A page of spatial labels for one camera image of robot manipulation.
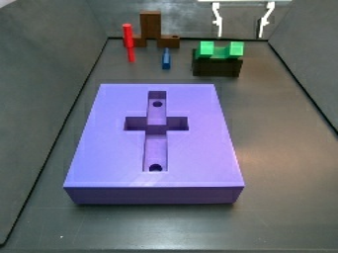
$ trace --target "cross-shaped hole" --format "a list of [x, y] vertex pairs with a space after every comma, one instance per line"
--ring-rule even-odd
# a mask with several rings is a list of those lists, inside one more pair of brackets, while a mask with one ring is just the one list
[[146, 117], [126, 117], [124, 130], [146, 132], [143, 171], [168, 170], [168, 130], [188, 130], [187, 117], [167, 117], [167, 92], [151, 91]]

